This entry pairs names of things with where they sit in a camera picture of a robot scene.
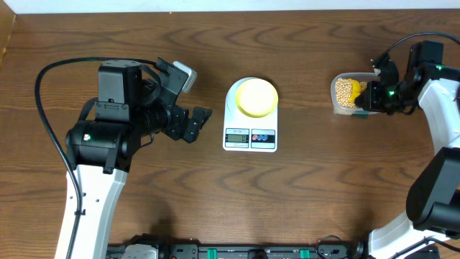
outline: grain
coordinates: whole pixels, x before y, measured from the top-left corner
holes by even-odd
[[[367,86],[367,82],[359,82],[361,85],[361,91],[364,91]],[[342,107],[345,108],[354,108],[357,109],[358,107],[354,103],[349,103],[351,92],[352,92],[352,84],[351,81],[344,78],[339,78],[336,81],[336,96],[337,101]]]

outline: green tape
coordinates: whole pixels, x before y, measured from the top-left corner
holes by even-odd
[[[208,249],[208,259],[217,259],[217,249]]]
[[[300,258],[301,259],[309,259],[310,258],[310,251],[309,250],[301,250],[300,251]]]

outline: plastic container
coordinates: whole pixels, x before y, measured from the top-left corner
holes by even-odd
[[[366,112],[361,108],[355,109],[355,108],[346,108],[343,107],[342,105],[339,104],[339,101],[337,101],[337,95],[336,95],[336,82],[339,78],[343,79],[354,79],[359,82],[363,81],[380,81],[380,78],[374,74],[374,73],[343,73],[338,76],[336,76],[331,83],[331,98],[332,98],[332,104],[333,104],[333,112],[334,114],[343,114],[343,115],[352,115],[352,114],[376,114],[378,112]]]

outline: white digital scale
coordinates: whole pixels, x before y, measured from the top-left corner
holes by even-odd
[[[276,107],[268,115],[263,117],[251,117],[244,114],[236,104],[236,92],[242,83],[245,86],[249,83],[261,81],[258,78],[243,78],[231,86],[225,99],[224,137],[223,148],[228,151],[249,151],[249,152],[274,152],[277,149],[278,141],[278,107],[277,94],[273,86],[268,83],[276,94]],[[254,101],[264,101],[257,92],[247,96]]]

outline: kitchen scale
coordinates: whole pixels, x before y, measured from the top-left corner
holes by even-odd
[[[228,151],[274,152],[278,141],[278,94],[259,78],[243,78],[225,99],[223,148]]]

